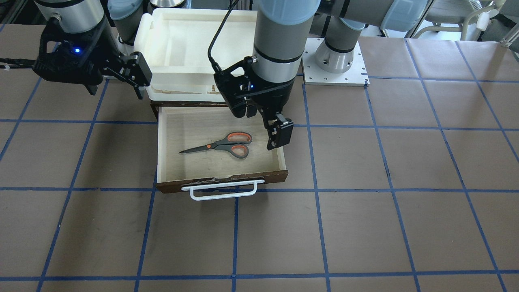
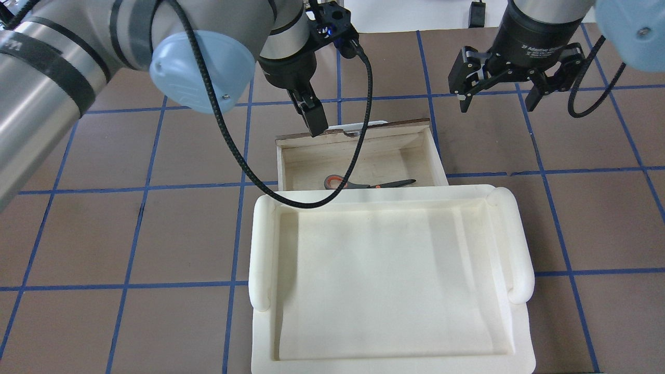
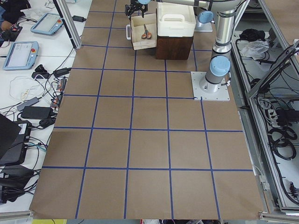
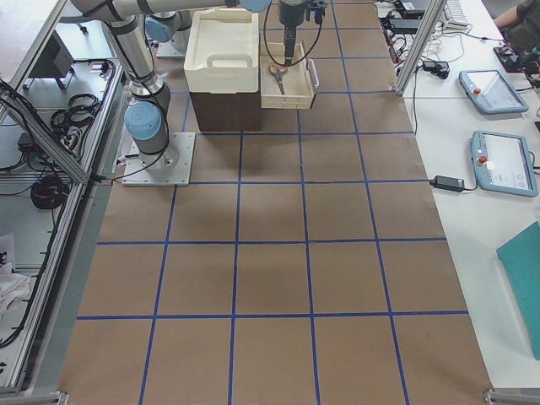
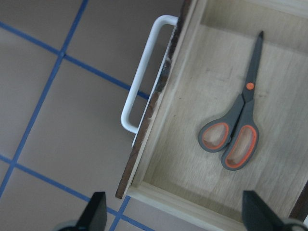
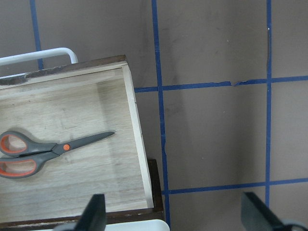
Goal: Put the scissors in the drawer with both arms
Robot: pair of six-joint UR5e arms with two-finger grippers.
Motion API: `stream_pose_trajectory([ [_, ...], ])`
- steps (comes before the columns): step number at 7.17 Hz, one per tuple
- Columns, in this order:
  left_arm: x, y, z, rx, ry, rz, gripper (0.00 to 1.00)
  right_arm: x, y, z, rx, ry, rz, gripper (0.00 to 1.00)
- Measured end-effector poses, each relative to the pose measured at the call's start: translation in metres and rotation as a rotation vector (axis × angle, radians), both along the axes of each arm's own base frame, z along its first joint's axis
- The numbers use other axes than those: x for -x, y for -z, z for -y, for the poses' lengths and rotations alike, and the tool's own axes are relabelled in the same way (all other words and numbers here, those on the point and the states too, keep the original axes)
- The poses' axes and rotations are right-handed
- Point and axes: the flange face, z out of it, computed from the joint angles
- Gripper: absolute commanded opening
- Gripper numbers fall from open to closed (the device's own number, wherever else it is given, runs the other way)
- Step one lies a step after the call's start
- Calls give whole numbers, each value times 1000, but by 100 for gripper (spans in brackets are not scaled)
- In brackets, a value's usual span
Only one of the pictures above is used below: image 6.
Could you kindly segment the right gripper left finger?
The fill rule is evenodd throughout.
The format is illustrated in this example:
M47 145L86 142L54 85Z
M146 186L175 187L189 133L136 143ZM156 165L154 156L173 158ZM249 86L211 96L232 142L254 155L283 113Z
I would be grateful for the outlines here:
M104 231L105 228L105 196L94 194L77 222L58 225L53 231Z

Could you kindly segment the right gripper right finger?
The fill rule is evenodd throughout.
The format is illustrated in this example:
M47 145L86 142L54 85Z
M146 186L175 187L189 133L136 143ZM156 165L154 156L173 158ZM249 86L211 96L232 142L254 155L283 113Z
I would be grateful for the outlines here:
M254 192L241 196L241 222L246 231L306 231L307 226L279 219Z

